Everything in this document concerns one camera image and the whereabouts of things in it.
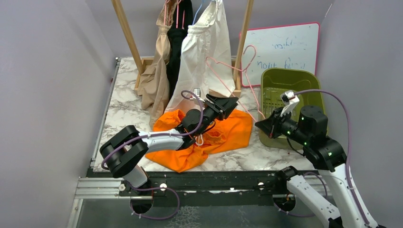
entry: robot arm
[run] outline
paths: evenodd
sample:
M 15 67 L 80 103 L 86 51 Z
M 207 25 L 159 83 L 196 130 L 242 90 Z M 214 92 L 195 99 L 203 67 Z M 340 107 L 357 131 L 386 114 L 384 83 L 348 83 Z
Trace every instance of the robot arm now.
M 195 138 L 203 134 L 215 119 L 228 118 L 236 108 L 237 101 L 237 97 L 219 98 L 207 94 L 203 101 L 205 108 L 199 128 L 197 126 L 201 119 L 201 111 L 191 109 L 181 123 L 169 131 L 143 132 L 133 125 L 126 126 L 102 145 L 99 151 L 114 178 L 122 177 L 133 187 L 142 188 L 148 177 L 137 164 L 146 153 L 160 150 L 177 151 L 190 147 L 195 143 Z M 131 142 L 123 147 L 122 145 L 128 141 Z
M 304 106 L 300 111 L 298 122 L 291 119 L 291 111 L 298 103 L 298 97 L 292 91 L 288 91 L 281 96 L 285 107 L 277 108 L 271 116 L 265 120 L 256 122 L 255 125 L 262 130 L 269 138 L 278 138 L 281 135 L 296 141 L 303 145 L 303 155 L 318 169 L 319 174 L 327 183 L 331 190 L 336 205 L 340 209 L 341 222 L 346 228 L 366 228 L 381 227 L 368 212 L 363 200 L 357 190 L 355 190 L 359 202 L 370 221 L 367 226 L 353 200 L 351 190 L 348 188 L 347 177 L 345 174 L 346 154 L 343 147 L 335 140 L 326 135 L 327 116 L 317 106 Z M 303 202 L 321 219 L 324 227 L 330 227 L 329 222 L 335 221 L 334 218 L 338 211 L 333 208 L 327 200 L 319 197 L 318 193 L 303 182 L 303 178 L 298 175 L 292 175 L 281 179 L 286 183 L 287 189 L 300 197 Z M 332 208 L 332 213 L 323 210 Z

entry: whiteboard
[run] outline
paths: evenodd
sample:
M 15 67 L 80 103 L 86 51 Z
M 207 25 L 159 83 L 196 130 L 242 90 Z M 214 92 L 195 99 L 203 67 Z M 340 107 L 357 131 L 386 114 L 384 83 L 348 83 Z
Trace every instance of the whiteboard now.
M 247 74 L 252 86 L 260 86 L 262 73 L 269 68 L 305 70 L 315 74 L 319 24 L 317 22 L 270 28 L 252 28 L 246 33 L 245 46 L 254 45 L 257 53 Z M 242 56 L 244 69 L 253 58 L 253 48 Z M 242 86 L 249 86 L 242 73 Z

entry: orange cloth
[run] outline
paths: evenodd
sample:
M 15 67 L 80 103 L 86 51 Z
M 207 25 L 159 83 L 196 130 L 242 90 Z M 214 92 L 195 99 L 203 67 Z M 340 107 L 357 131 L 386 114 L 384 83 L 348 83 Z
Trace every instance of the orange cloth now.
M 178 126 L 184 117 L 185 114 L 181 110 L 164 113 L 155 122 L 153 130 L 168 131 Z M 145 157 L 176 172 L 183 172 L 201 165 L 211 153 L 247 147 L 251 131 L 251 116 L 234 110 L 226 120 L 216 120 L 215 127 L 203 134 L 202 146 L 193 144 L 181 151 L 157 151 L 148 153 Z

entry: black cable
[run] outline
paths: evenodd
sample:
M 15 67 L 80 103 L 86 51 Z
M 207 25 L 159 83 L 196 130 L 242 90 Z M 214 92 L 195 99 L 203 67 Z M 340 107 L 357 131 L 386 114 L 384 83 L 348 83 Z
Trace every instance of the black cable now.
M 289 138 L 288 138 L 288 137 L 287 137 L 287 142 L 288 142 L 288 145 L 291 147 L 291 149 L 292 149 L 294 152 L 298 153 L 298 154 L 301 155 L 301 156 L 304 156 L 301 152 L 297 151 L 297 150 L 291 145 L 291 142 L 289 141 Z
M 213 127 L 215 127 L 215 121 L 213 122 L 213 126 L 207 128 L 202 134 L 208 132 L 209 130 L 213 129 Z

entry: wooden pole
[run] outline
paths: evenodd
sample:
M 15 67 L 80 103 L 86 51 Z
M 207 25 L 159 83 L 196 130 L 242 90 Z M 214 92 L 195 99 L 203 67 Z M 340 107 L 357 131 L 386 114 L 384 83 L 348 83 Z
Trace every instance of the wooden pole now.
M 243 46 L 245 45 L 246 32 L 248 31 L 250 15 L 252 13 L 253 0 L 248 0 L 248 4 L 245 10 L 245 16 L 243 17 L 242 30 L 240 32 L 240 42 L 238 44 L 237 58 L 235 60 L 235 68 L 240 68 L 240 60 L 242 58 Z M 234 81 L 238 79 L 239 71 L 234 70 Z
M 125 11 L 123 10 L 122 3 L 120 0 L 112 0 L 112 5 L 114 6 L 116 16 L 119 19 L 120 26 L 122 27 L 123 33 L 125 34 L 127 44 L 129 45 L 130 52 L 134 58 L 139 74 L 144 72 L 143 64 L 141 62 L 140 55 L 137 50 L 136 43 L 134 42 L 132 31 L 130 30 L 129 23 L 127 22 Z

